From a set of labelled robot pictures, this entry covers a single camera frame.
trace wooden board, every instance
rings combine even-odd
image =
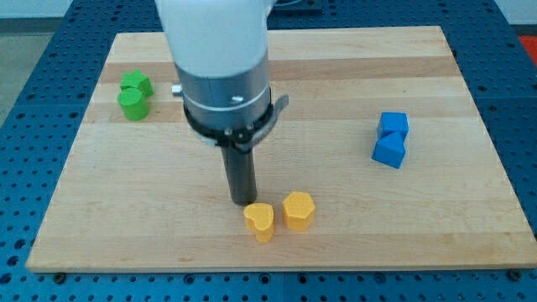
[[[438,27],[269,34],[273,97],[290,103],[255,150],[276,235],[257,243],[222,158],[189,129],[163,34],[119,34],[28,268],[35,272],[530,268],[537,244]],[[123,118],[121,74],[154,81],[151,113]],[[409,114],[401,169],[370,159],[383,111]],[[311,193],[306,232],[281,201]]]

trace yellow block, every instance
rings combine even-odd
[[[291,192],[284,200],[284,221],[291,230],[305,231],[315,219],[315,205],[311,195]]]
[[[274,209],[271,205],[256,202],[244,208],[248,230],[255,233],[259,242],[268,242],[274,235]]]

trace blue cube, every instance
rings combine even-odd
[[[405,153],[404,141],[401,134],[394,132],[377,141],[372,159],[399,169]]]
[[[409,121],[406,113],[401,112],[383,112],[377,127],[377,138],[381,139],[391,133],[399,132],[403,141],[409,133]]]

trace green block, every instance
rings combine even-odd
[[[135,70],[131,73],[124,73],[121,75],[121,77],[122,81],[119,86],[121,87],[122,91],[128,88],[136,88],[143,93],[143,97],[145,98],[154,94],[149,77],[143,74],[140,70]]]
[[[127,88],[117,96],[117,102],[129,121],[139,121],[149,113],[148,103],[143,93],[136,88]]]

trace toy block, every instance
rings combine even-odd
[[[123,115],[129,121],[139,121],[149,113],[149,106],[143,93],[136,88],[128,88],[117,96],[117,102],[123,110]]]
[[[119,86],[122,91],[128,88],[137,88],[143,93],[143,97],[145,98],[154,94],[149,77],[143,74],[140,70],[124,73],[121,75],[121,77],[122,81]]]
[[[311,195],[291,192],[284,200],[284,221],[287,228],[305,231],[315,219],[315,204]]]
[[[378,122],[377,138],[384,138],[394,132],[401,133],[403,141],[406,139],[406,135],[409,132],[409,121],[406,113],[383,112]]]
[[[404,141],[401,134],[394,132],[377,141],[372,159],[399,169],[405,153]]]
[[[261,243],[269,242],[274,235],[274,209],[271,205],[256,202],[243,211],[246,228],[255,233]]]

